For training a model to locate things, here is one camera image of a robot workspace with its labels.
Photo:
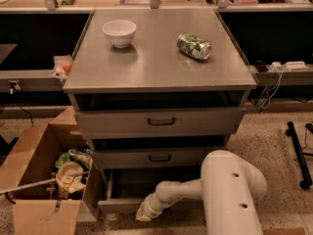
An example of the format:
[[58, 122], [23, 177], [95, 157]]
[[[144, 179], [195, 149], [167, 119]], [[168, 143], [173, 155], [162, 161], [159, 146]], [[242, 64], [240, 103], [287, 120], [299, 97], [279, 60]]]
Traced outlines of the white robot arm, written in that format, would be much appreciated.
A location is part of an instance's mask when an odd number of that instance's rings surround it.
[[216, 150], [201, 164], [199, 179], [162, 181], [137, 210], [150, 221], [183, 199], [203, 203], [207, 235], [263, 235], [255, 204], [267, 191], [263, 173], [232, 152]]

